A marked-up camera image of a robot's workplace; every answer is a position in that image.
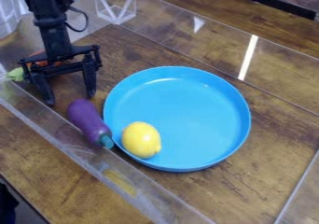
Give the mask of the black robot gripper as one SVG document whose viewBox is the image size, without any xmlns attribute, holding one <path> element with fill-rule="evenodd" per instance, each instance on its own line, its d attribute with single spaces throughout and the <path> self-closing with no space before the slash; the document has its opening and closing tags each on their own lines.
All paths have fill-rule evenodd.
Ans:
<svg viewBox="0 0 319 224">
<path fill-rule="evenodd" d="M 96 71 L 102 67 L 100 47 L 72 45 L 67 31 L 80 32 L 67 23 L 66 13 L 70 10 L 82 13 L 82 10 L 72 6 L 74 0 L 25 0 L 25 3 L 33 15 L 33 25 L 40 30 L 44 51 L 20 60 L 24 78 L 33 82 L 45 104 L 55 105 L 47 77 L 82 71 L 87 96 L 92 97 L 96 93 Z M 36 62 L 43 60 L 47 60 L 47 66 L 41 67 Z M 63 62 L 63 65 L 57 66 L 55 62 Z"/>
</svg>

